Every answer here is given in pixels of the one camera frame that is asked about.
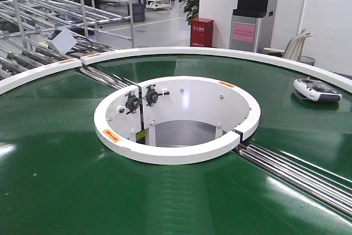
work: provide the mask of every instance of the green conveyor belt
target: green conveyor belt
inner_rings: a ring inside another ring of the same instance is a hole
[[[95,67],[134,82],[194,75],[233,83],[261,106],[249,142],[352,186],[350,94],[338,106],[301,101],[292,83],[306,76],[214,56]],[[352,234],[351,219],[234,153],[156,166],[112,152],[93,122],[112,91],[68,70],[0,96],[0,234]]]

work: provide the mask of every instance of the white chair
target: white chair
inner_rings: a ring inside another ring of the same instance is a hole
[[[264,48],[264,50],[269,51],[270,53],[281,53],[282,58],[288,60],[299,61],[302,55],[304,41],[312,35],[313,32],[307,32],[306,29],[303,29],[299,35],[293,37],[288,42],[285,50],[278,50],[274,48]]]

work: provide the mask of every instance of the gray floor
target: gray floor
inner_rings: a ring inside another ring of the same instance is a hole
[[[127,7],[107,7],[106,11],[127,15]],[[106,24],[104,31],[131,36],[129,22]],[[131,41],[99,33],[93,40],[116,48],[132,48]],[[134,24],[135,48],[189,46],[190,25],[186,21],[181,3],[172,1],[171,9],[145,10],[145,21]]]

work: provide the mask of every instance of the orange warning label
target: orange warning label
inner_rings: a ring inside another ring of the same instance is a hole
[[[105,135],[107,135],[114,143],[117,143],[118,141],[120,141],[121,139],[115,134],[113,133],[111,130],[106,129],[103,131]]]
[[[61,61],[59,63],[69,63],[69,62],[73,62],[73,61],[75,61],[75,59],[68,59],[68,60]]]
[[[101,55],[101,53],[95,53],[95,54],[92,54],[92,55],[88,55],[88,57],[95,57],[95,56],[99,56]]]
[[[220,81],[219,83],[222,84],[222,85],[228,86],[229,88],[234,88],[235,87],[233,84],[229,84],[229,83],[226,83],[224,81]]]

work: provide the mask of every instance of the red fire extinguisher box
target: red fire extinguisher box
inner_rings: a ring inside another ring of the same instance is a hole
[[[212,19],[195,18],[191,20],[191,46],[212,47],[213,23]]]

